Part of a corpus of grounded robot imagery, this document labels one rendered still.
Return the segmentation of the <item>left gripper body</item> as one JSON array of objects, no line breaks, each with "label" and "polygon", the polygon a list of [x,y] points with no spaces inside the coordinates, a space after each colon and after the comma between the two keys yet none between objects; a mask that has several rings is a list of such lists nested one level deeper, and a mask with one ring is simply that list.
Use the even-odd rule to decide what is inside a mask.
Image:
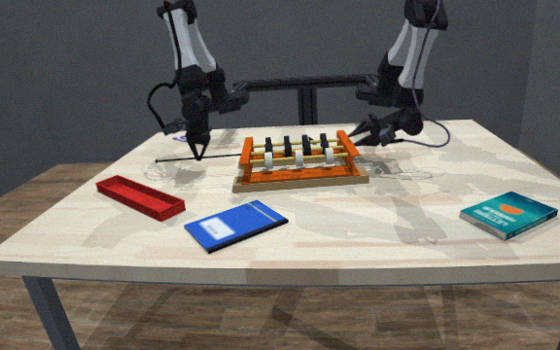
[{"label": "left gripper body", "polygon": [[[391,140],[394,140],[397,137],[395,132],[397,130],[399,130],[399,127],[397,125],[395,125],[395,123],[397,122],[397,119],[394,116],[394,114],[390,114],[390,115],[388,115],[386,117],[383,117],[379,120],[377,119],[377,117],[373,113],[369,113],[368,115],[369,115],[370,121],[368,119],[366,119],[366,120],[368,121],[368,123],[370,124],[370,127],[371,127],[370,134],[376,140],[377,145],[379,145],[379,143],[381,143],[380,139],[379,139],[379,133],[382,129],[388,128],[387,132],[388,132],[388,135],[389,135]],[[373,120],[372,120],[372,118],[373,118]],[[375,135],[375,137],[374,137],[374,135]]]}]

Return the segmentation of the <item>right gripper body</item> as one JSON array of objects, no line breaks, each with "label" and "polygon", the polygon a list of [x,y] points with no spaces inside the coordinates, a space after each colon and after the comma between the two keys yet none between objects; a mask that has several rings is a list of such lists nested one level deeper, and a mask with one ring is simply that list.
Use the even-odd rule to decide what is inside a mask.
[{"label": "right gripper body", "polygon": [[[186,138],[187,140],[193,141],[201,141],[201,143],[208,143],[209,139],[211,138],[210,131],[212,131],[212,127],[209,126],[209,130],[207,130],[208,126],[208,114],[203,115],[196,122],[189,122],[187,120],[181,120],[176,118],[173,122],[167,124],[165,127],[168,127],[174,123],[176,124],[185,124],[186,125]],[[208,136],[209,135],[209,136]]]}]

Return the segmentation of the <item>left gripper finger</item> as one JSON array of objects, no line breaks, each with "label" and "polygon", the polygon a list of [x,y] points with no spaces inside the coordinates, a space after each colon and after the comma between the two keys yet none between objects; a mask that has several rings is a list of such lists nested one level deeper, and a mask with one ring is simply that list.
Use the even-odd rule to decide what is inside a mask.
[{"label": "left gripper finger", "polygon": [[[360,129],[361,127],[363,127],[363,126],[364,126],[364,128],[362,128],[361,130],[359,130],[359,129]],[[358,134],[361,134],[361,133],[364,133],[364,132],[367,132],[367,131],[370,131],[370,130],[371,130],[370,124],[368,123],[368,121],[367,121],[366,119],[364,119],[364,120],[362,120],[362,122],[356,127],[356,129],[353,130],[353,131],[352,131],[349,135],[347,135],[347,136],[348,136],[348,138],[349,138],[349,137],[356,136],[356,135],[358,135]]]},{"label": "left gripper finger", "polygon": [[[370,140],[370,142],[366,142],[366,141],[369,141],[369,140]],[[364,143],[360,144],[361,142],[364,142]],[[355,142],[354,146],[355,147],[358,147],[358,146],[373,146],[373,147],[376,147],[378,145],[377,145],[376,140],[371,135],[368,135],[367,137]]]}]

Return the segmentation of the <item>teal paperback book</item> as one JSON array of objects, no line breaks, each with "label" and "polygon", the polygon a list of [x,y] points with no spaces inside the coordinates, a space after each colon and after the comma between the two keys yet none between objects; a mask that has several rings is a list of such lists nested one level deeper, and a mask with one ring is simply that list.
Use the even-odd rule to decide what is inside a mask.
[{"label": "teal paperback book", "polygon": [[460,218],[508,240],[557,216],[558,209],[516,192],[506,192],[460,210]]}]

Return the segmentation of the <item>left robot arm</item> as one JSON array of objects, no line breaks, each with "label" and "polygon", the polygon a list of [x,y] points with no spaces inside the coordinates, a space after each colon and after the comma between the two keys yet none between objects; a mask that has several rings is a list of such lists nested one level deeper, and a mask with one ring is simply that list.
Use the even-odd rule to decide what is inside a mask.
[{"label": "left robot arm", "polygon": [[443,2],[439,1],[439,10],[433,21],[436,25],[433,24],[431,28],[429,25],[436,13],[438,0],[405,1],[402,32],[396,44],[385,53],[377,69],[379,87],[358,85],[359,94],[392,98],[392,106],[401,109],[393,113],[397,119],[395,125],[410,136],[418,135],[424,127],[422,113],[415,103],[412,82],[415,82],[414,92],[420,109],[424,98],[424,70],[431,47],[438,32],[446,30],[448,26]]}]

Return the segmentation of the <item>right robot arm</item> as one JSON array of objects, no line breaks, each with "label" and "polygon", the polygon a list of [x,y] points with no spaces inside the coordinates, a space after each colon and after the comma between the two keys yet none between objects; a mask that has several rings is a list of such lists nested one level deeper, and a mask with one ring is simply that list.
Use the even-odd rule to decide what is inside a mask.
[{"label": "right robot arm", "polygon": [[[180,57],[182,69],[177,86],[182,96],[183,117],[194,122],[203,114],[208,114],[209,107],[244,99],[247,94],[246,89],[227,92],[224,84],[225,72],[223,68],[219,68],[207,50],[198,31],[197,12],[193,0],[178,0],[168,6],[170,12],[167,12],[164,5],[157,8],[157,15],[166,22],[170,33],[175,56],[175,74]],[[200,90],[191,93],[192,95],[187,95],[189,91],[196,89]],[[212,98],[202,94],[207,89]]]}]

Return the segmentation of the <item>blue notebook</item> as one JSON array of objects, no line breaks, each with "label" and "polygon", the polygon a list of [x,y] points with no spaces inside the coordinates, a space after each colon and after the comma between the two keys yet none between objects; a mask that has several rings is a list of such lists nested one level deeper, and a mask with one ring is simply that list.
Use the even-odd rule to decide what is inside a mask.
[{"label": "blue notebook", "polygon": [[289,220],[258,200],[184,225],[187,232],[208,253],[214,253]]}]

